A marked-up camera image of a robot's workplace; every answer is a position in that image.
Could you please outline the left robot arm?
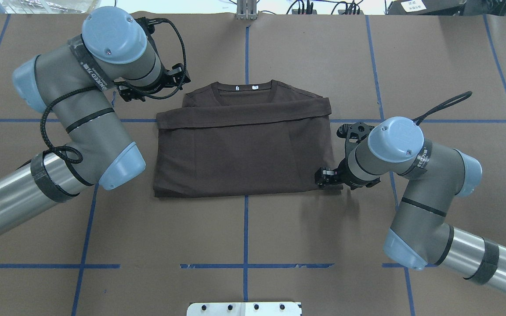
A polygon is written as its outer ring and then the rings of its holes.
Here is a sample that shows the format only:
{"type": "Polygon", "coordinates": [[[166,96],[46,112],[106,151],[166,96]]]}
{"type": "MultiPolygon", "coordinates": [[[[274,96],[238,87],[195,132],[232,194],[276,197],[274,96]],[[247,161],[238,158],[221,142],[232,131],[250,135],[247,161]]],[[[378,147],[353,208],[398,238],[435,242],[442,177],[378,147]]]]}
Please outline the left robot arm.
{"type": "Polygon", "coordinates": [[[76,36],[13,72],[18,95],[40,113],[45,149],[0,179],[0,236],[100,186],[113,190],[146,169],[107,91],[125,101],[160,100],[189,82],[185,46],[167,18],[101,7],[76,36]]]}

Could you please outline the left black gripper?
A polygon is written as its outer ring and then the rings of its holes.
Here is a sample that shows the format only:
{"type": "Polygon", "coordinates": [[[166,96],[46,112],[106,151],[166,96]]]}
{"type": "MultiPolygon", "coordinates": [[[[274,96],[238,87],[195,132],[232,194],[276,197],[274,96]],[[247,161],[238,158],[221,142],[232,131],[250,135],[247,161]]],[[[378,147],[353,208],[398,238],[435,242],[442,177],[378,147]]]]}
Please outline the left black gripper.
{"type": "Polygon", "coordinates": [[[148,86],[147,92],[155,94],[165,88],[177,88],[182,90],[184,84],[190,83],[191,79],[188,76],[185,65],[182,63],[175,64],[171,70],[167,70],[165,66],[161,66],[158,78],[148,86]]]}

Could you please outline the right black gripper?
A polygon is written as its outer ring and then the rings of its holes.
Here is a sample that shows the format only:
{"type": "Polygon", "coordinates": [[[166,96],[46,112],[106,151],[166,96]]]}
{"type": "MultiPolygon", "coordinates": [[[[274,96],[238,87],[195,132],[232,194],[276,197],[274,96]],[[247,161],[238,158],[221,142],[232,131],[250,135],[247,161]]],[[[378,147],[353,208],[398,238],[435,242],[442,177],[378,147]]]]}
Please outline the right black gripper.
{"type": "Polygon", "coordinates": [[[355,176],[349,169],[347,158],[344,158],[334,170],[321,167],[319,175],[315,176],[315,183],[318,187],[346,184],[351,190],[355,190],[363,187],[371,188],[380,182],[381,178],[379,177],[373,180],[362,180],[355,176]]]}

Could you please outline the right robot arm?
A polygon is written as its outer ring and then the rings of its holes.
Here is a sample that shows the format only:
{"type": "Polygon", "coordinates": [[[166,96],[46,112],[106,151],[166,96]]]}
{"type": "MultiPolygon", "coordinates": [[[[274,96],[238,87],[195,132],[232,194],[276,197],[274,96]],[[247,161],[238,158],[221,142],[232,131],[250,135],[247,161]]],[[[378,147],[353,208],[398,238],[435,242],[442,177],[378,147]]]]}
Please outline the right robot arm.
{"type": "Polygon", "coordinates": [[[343,124],[337,135],[345,139],[345,157],[337,168],[315,172],[320,188],[372,187],[390,172],[408,180],[383,245],[390,259],[414,270],[441,266],[506,293],[506,247],[445,222],[452,200],[480,184],[478,160],[424,138],[420,121],[406,117],[343,124]]]}

